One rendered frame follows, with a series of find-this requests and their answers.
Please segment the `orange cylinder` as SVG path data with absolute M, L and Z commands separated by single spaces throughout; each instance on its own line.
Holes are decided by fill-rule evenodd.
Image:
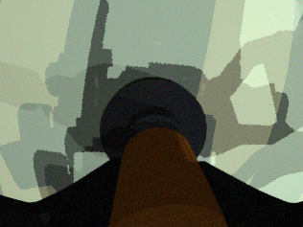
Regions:
M 228 227 L 189 141 L 137 132 L 122 153 L 108 227 Z

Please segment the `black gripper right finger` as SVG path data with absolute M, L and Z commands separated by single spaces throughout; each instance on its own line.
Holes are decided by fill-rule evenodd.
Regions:
M 272 197 L 205 160 L 198 163 L 228 227 L 303 227 L 303 201 Z

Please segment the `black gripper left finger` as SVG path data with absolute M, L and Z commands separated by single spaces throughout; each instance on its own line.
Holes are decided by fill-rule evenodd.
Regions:
M 37 202 L 0 194 L 0 227 L 108 227 L 121 157 Z

